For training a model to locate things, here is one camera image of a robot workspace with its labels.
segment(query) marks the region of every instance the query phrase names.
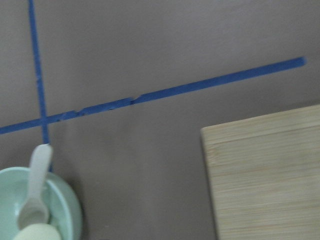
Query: bamboo cutting board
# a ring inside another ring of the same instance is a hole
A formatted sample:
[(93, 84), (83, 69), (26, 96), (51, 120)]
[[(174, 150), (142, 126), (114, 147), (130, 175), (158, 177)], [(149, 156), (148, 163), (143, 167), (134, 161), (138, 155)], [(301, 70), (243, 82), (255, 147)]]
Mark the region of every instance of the bamboo cutting board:
[(220, 240), (320, 239), (320, 105), (201, 134)]

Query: gray surface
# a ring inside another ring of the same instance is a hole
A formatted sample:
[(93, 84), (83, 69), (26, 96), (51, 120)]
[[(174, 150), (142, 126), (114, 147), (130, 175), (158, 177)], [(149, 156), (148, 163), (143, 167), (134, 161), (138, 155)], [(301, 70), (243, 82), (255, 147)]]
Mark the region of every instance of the gray surface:
[(28, 2), (0, 2), (0, 127), (39, 117)]
[[(10, 24), (27, 16), (21, 1), (0, 5)], [(35, 1), (50, 114), (307, 58), (293, 70), (51, 124), (54, 170), (83, 205), (83, 239), (214, 239), (200, 129), (320, 103), (319, 5)], [(6, 64), (25, 66), (12, 76), (33, 70), (24, 24), (0, 28), (13, 34), (0, 42)], [(10, 80), (6, 64), (1, 126), (39, 116), (34, 82)], [(39, 127), (0, 135), (0, 169), (27, 166), (40, 143)]]

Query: mint green bowl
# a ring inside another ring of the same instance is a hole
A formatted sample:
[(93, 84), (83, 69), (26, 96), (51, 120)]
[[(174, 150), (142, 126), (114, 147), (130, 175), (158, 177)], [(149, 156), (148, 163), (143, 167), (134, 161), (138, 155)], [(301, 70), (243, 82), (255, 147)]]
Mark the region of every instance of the mint green bowl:
[[(0, 239), (12, 240), (19, 232), (17, 217), (27, 196), (29, 168), (10, 167), (0, 171)], [(49, 224), (62, 240), (79, 240), (82, 214), (77, 196), (59, 176), (49, 172), (43, 188), (43, 201), (50, 212)]]

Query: spoon scoop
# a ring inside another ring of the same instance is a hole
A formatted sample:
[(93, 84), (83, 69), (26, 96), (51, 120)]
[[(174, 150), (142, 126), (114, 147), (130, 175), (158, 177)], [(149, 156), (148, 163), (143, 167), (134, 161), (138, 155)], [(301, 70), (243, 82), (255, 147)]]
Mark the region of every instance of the spoon scoop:
[(42, 190), (46, 181), (53, 149), (49, 144), (37, 146), (31, 155), (26, 201), (18, 215), (20, 230), (31, 224), (46, 224), (49, 210), (42, 200)]
[(54, 226), (37, 223), (21, 230), (13, 240), (61, 240), (61, 236)]

